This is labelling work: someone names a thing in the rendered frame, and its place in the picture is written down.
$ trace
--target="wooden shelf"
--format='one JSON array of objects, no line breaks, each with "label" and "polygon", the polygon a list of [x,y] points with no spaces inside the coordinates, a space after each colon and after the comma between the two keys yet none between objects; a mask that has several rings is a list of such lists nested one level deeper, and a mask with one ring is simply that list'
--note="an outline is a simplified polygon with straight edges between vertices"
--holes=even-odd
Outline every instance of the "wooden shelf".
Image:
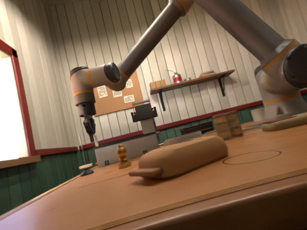
[{"label": "wooden shelf", "polygon": [[193,80],[183,81],[183,82],[180,82],[180,83],[171,84],[171,85],[151,89],[150,94],[153,95],[153,94],[159,93],[161,90],[162,90],[161,92],[166,92],[166,91],[169,91],[169,90],[175,90],[175,89],[179,89],[179,88],[190,86],[190,85],[199,84],[199,83],[206,82],[206,81],[212,81],[212,80],[215,80],[215,79],[219,79],[221,77],[227,77],[231,73],[233,73],[234,71],[235,70],[233,69],[233,70],[213,74],[213,75],[202,77],[202,78],[196,78],[196,79],[193,79]]}]

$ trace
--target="bright window pane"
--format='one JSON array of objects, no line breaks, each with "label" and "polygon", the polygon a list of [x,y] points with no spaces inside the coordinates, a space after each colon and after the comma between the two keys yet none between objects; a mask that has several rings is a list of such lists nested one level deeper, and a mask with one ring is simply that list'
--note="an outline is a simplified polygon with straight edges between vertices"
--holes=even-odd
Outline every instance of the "bright window pane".
[{"label": "bright window pane", "polygon": [[0,58],[0,161],[29,156],[10,57]]}]

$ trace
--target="window sill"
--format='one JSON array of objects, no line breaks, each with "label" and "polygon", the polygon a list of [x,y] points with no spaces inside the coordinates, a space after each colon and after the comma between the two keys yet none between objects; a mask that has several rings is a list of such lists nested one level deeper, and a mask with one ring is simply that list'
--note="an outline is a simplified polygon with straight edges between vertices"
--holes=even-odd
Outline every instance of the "window sill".
[{"label": "window sill", "polygon": [[40,156],[21,157],[19,159],[14,159],[14,160],[0,161],[0,169],[18,166],[22,164],[30,164],[39,161],[41,161]]}]

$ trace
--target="brown loaf-shaped object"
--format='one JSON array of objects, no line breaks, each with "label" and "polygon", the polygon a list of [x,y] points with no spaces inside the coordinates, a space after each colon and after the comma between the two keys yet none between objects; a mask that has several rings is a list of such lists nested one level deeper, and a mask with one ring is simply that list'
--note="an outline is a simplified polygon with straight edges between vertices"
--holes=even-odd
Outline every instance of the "brown loaf-shaped object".
[{"label": "brown loaf-shaped object", "polygon": [[201,137],[154,149],[144,154],[139,168],[130,176],[165,179],[179,176],[228,154],[224,140],[217,136]]}]

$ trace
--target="robotic arm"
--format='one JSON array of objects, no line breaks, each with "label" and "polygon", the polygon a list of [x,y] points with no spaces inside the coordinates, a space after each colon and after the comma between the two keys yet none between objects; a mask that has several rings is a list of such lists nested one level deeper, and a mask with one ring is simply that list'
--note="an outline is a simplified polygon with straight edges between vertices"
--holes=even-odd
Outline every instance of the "robotic arm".
[{"label": "robotic arm", "polygon": [[[302,105],[297,102],[301,109],[293,111],[293,106],[284,105],[291,95],[297,95],[299,89],[307,87],[307,45],[282,38],[240,0],[195,1],[261,62],[260,75],[265,77],[257,81],[263,88],[260,93],[268,114],[266,120],[307,112],[306,103]],[[115,91],[124,89],[131,74],[179,17],[187,14],[193,3],[193,0],[169,0],[166,8],[118,67],[114,63],[107,63],[90,69],[78,67],[71,71],[75,104],[80,117],[84,117],[84,125],[90,136],[95,133],[92,119],[96,113],[93,88],[105,85]],[[278,114],[281,106],[285,113]]]}]

